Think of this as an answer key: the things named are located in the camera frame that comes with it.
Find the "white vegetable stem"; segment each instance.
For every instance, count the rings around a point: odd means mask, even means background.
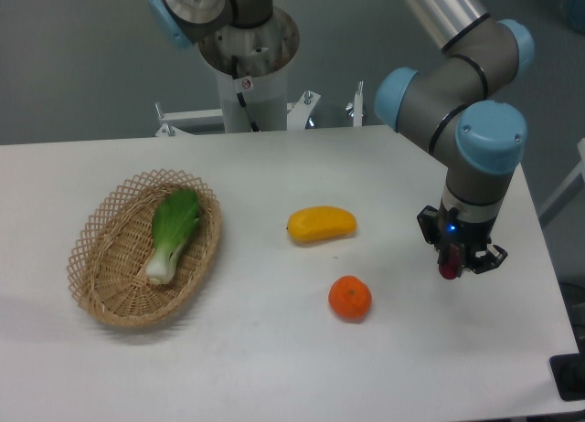
[[[183,241],[173,252],[169,252],[166,248],[158,248],[154,252],[144,271],[150,283],[166,285],[173,279],[176,263],[185,244],[186,241]]]

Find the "green leaf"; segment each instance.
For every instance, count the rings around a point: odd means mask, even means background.
[[[199,222],[197,193],[182,189],[169,195],[153,216],[154,255],[146,266],[153,284],[168,283],[175,275],[178,255]]]

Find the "red component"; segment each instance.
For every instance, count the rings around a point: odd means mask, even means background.
[[[446,262],[439,265],[439,272],[447,280],[457,278],[459,274],[459,267],[461,266],[461,258],[459,256],[459,249],[454,246],[449,246],[449,258]]]

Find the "wicker basket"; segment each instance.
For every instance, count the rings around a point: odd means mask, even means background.
[[[153,255],[151,220],[177,189],[193,189],[200,221],[168,285],[144,275]],[[106,198],[81,231],[69,258],[69,289],[79,306],[100,322],[137,327],[173,313],[197,288],[218,248],[219,202],[200,178],[183,171],[136,175]]]

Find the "yellow mango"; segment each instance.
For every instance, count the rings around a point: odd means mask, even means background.
[[[315,242],[353,233],[356,217],[333,206],[307,207],[293,213],[287,225],[289,235],[298,242]]]

